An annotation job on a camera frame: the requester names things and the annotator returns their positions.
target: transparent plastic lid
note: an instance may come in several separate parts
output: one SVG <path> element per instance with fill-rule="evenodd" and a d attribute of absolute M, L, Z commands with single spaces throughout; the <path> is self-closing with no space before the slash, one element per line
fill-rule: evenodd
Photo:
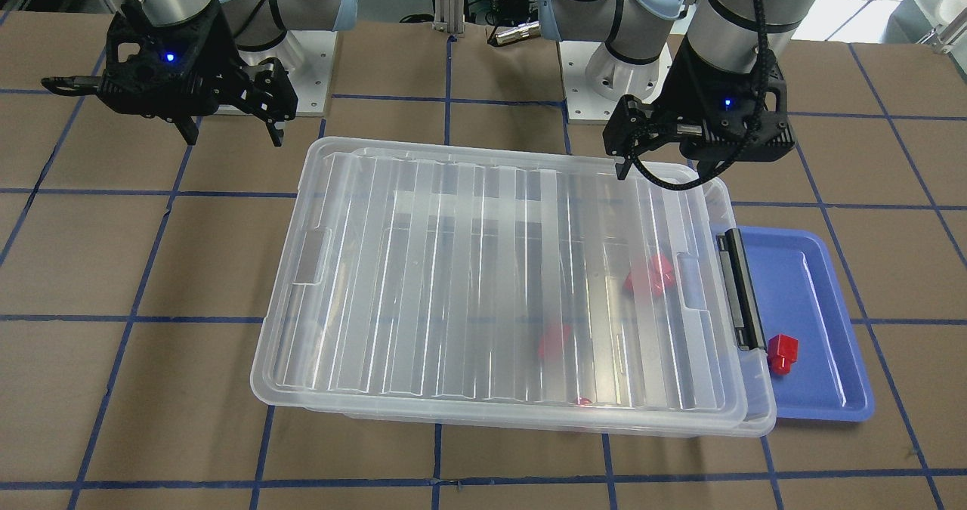
<path fill-rule="evenodd" d="M 740 362 L 713 238 L 703 190 L 618 181 L 610 159 L 324 138 L 252 389 L 360 417 L 760 435 L 764 355 Z"/>

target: white mounting plate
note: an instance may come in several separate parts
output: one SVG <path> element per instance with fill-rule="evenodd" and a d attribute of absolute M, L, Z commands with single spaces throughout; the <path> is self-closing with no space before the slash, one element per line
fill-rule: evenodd
<path fill-rule="evenodd" d="M 296 115 L 299 117 L 319 117 L 326 107 L 329 96 L 329 83 L 332 80 L 332 63 L 335 62 L 336 32 L 328 30 L 294 30 L 292 34 L 299 39 L 305 51 L 305 62 L 289 74 L 289 81 L 299 97 Z M 245 115 L 231 105 L 218 108 L 218 115 Z"/>
<path fill-rule="evenodd" d="M 576 124 L 602 125 L 607 123 L 614 111 L 616 101 L 605 99 L 591 88 L 584 70 L 600 42 L 560 42 L 558 54 L 561 57 L 561 76 L 564 80 L 564 94 L 567 100 L 567 121 Z M 671 68 L 671 52 L 668 45 L 662 48 L 659 56 L 659 80 L 652 92 L 644 97 L 643 103 L 650 103 L 662 93 L 664 79 Z"/>

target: black latch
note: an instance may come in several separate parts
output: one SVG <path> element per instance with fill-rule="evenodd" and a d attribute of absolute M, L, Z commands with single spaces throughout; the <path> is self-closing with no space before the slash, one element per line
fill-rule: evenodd
<path fill-rule="evenodd" d="M 762 332 L 759 307 L 755 303 L 742 232 L 738 228 L 730 228 L 725 234 L 716 236 L 716 242 L 718 261 L 721 262 L 722 275 L 725 276 L 725 294 L 728 296 L 729 310 L 732 311 L 732 326 L 735 328 L 739 349 L 765 349 L 766 337 Z"/>

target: blue tray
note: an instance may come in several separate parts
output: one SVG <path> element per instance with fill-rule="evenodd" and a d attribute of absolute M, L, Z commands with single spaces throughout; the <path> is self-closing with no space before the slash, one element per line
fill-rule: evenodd
<path fill-rule="evenodd" d="M 866 421 L 873 390 L 823 241 L 802 230 L 740 227 L 766 340 L 799 340 L 799 358 L 773 377 L 778 416 Z"/>

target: red plastic piece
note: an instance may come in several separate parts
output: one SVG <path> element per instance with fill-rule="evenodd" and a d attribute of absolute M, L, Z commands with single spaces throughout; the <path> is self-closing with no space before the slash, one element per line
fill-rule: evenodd
<path fill-rule="evenodd" d="M 769 369 L 779 376 L 792 371 L 792 364 L 799 357 L 799 341 L 791 335 L 774 335 L 766 350 Z"/>
<path fill-rule="evenodd" d="M 625 278 L 625 290 L 629 292 L 635 292 L 632 272 L 628 272 L 628 278 Z M 662 254 L 652 255 L 648 263 L 648 283 L 653 295 L 662 296 L 666 289 L 675 286 L 675 265 Z"/>
<path fill-rule="evenodd" d="M 564 355 L 564 342 L 570 340 L 570 325 L 550 325 L 541 335 L 538 357 L 556 359 Z"/>

